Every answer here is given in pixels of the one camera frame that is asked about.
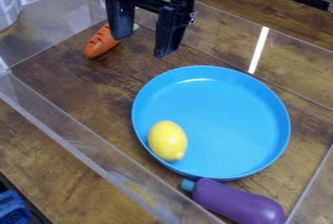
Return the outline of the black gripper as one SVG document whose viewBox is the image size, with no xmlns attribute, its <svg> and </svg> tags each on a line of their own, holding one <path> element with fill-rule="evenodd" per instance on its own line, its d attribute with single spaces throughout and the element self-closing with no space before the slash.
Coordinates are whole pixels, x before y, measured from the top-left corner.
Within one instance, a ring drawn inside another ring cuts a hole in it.
<svg viewBox="0 0 333 224">
<path fill-rule="evenodd" d="M 194 20 L 195 0 L 105 0 L 107 17 L 113 38 L 119 41 L 132 34 L 133 13 L 139 7 L 157 14 L 155 57 L 174 53 L 188 23 Z"/>
</svg>

